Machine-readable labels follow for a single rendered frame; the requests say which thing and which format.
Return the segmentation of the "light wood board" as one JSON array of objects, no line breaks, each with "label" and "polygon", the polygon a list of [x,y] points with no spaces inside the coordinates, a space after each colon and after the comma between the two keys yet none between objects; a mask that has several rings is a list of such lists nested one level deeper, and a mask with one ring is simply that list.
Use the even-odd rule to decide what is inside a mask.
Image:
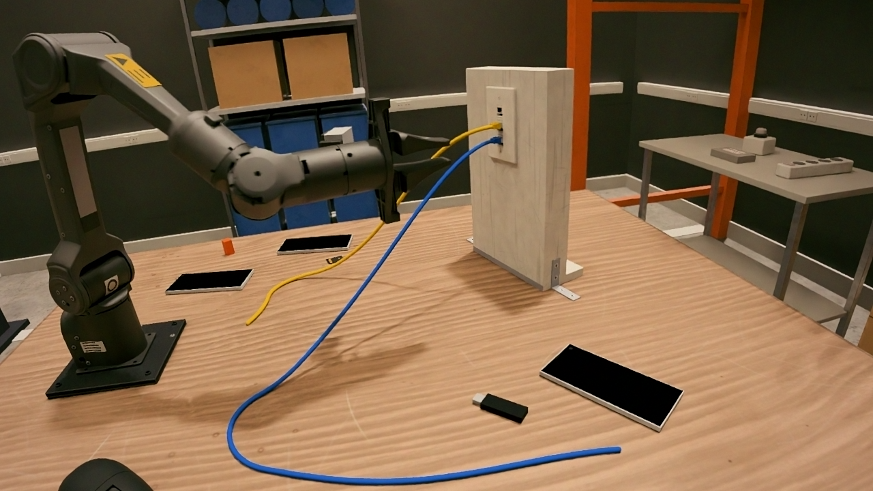
[{"label": "light wood board", "polygon": [[[574,69],[484,66],[467,69],[469,132],[488,125],[486,87],[517,88],[518,163],[470,155],[473,246],[551,288],[583,276],[567,260]],[[565,271],[567,270],[567,271]]]}]

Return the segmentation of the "small orange block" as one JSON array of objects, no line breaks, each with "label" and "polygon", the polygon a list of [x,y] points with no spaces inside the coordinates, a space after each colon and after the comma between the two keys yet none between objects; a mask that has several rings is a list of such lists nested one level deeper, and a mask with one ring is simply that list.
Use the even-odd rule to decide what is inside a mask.
[{"label": "small orange block", "polygon": [[232,240],[229,239],[228,237],[227,237],[227,239],[222,240],[222,248],[224,248],[224,253],[227,256],[230,256],[231,254],[235,253],[233,245],[232,245]]}]

